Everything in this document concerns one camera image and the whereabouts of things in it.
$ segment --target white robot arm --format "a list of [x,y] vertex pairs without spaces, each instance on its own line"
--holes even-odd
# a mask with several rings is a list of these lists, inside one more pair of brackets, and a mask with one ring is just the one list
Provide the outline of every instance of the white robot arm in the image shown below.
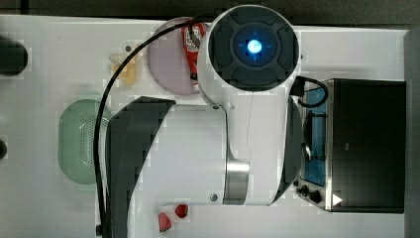
[[158,214],[171,204],[271,204],[299,69],[296,35],[279,14],[246,5],[220,15],[197,62],[208,106],[142,97],[110,120],[112,237],[158,237]]

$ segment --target cable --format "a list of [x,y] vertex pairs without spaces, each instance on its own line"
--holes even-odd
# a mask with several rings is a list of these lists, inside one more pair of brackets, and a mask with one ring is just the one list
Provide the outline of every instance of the cable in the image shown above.
[[[103,194],[103,185],[102,185],[102,175],[101,175],[101,171],[100,171],[100,163],[99,163],[99,132],[100,132],[100,126],[101,126],[101,120],[102,120],[102,116],[103,116],[103,111],[105,108],[105,103],[106,100],[108,98],[109,95],[109,91],[112,88],[112,85],[114,84],[115,80],[117,79],[118,75],[121,73],[121,71],[124,69],[124,67],[127,65],[127,63],[130,62],[130,60],[139,53],[139,51],[141,51],[144,47],[146,47],[148,44],[150,44],[151,42],[155,41],[156,39],[158,39],[159,37],[172,32],[176,29],[182,28],[184,26],[188,26],[188,25],[193,25],[194,23],[199,23],[201,18],[205,18],[208,17],[208,14],[202,14],[202,15],[198,15],[194,18],[192,18],[191,20],[187,20],[183,23],[177,24],[175,26],[172,26],[170,28],[167,28],[157,34],[155,34],[154,36],[150,37],[149,39],[147,39],[145,42],[143,42],[141,45],[139,45],[135,50],[133,50],[128,56],[127,58],[121,63],[121,65],[118,67],[118,69],[114,72],[114,74],[112,75],[111,79],[109,80],[105,91],[103,93],[100,105],[99,105],[99,110],[98,110],[98,115],[96,117],[96,124],[95,124],[95,130],[94,130],[94,135],[93,135],[93,164],[95,167],[95,175],[96,175],[96,187],[98,190],[98,201],[99,201],[99,217],[100,217],[100,222],[101,224],[96,227],[96,233],[97,235],[101,235],[103,233],[103,229],[105,227],[103,227],[103,224],[105,223],[105,215],[107,210],[105,209],[105,205],[104,205],[104,194]],[[107,203],[109,203],[109,192],[108,190],[106,190],[106,198],[107,198]]]
[[318,86],[320,86],[324,90],[324,97],[319,102],[317,102],[315,104],[306,104],[302,100],[299,99],[297,101],[299,103],[299,105],[301,105],[303,107],[306,107],[306,108],[315,108],[315,107],[319,107],[322,104],[324,104],[324,102],[326,102],[327,99],[328,99],[328,88],[324,83],[322,83],[321,81],[318,81],[316,79],[313,79],[313,78],[296,76],[290,94],[291,95],[296,95],[296,96],[303,96],[305,81],[312,82],[312,83],[315,83]]

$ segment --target green container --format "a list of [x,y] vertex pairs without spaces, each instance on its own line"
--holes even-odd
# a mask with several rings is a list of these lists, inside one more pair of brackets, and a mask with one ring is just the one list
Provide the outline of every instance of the green container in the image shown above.
[[[93,134],[99,102],[83,99],[69,105],[59,119],[58,162],[62,172],[79,184],[96,182],[93,164]],[[104,171],[103,157],[106,127],[112,117],[105,107],[99,136],[99,157],[101,172]]]

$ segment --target oven window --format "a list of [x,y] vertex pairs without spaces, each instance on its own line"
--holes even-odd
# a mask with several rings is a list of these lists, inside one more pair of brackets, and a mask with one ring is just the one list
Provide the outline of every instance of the oven window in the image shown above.
[[[312,89],[307,92],[306,96],[308,104],[315,104],[324,97],[324,90],[322,88]],[[309,113],[312,116],[308,117],[310,122],[307,123],[307,126],[310,128],[304,128],[309,137],[307,147],[310,154],[305,156],[304,159],[305,172],[303,179],[325,186],[326,103],[316,108],[308,108],[306,112],[306,116]]]

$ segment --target small red item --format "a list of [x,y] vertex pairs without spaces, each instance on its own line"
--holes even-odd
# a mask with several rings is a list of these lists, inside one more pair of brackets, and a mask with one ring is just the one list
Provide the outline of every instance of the small red item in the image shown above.
[[182,33],[182,43],[185,52],[186,59],[188,60],[189,70],[191,71],[190,77],[193,81],[194,87],[198,86],[197,81],[197,57],[198,57],[198,50],[199,44],[204,38],[204,27],[200,23],[196,23],[192,25],[192,35],[195,36],[198,42],[194,42],[191,39],[189,34],[188,26],[185,26],[181,29]]
[[167,231],[171,226],[172,224],[170,223],[170,219],[166,214],[162,212],[158,215],[158,231]]
[[175,208],[175,214],[179,218],[185,218],[188,215],[188,206],[185,204],[180,204]]

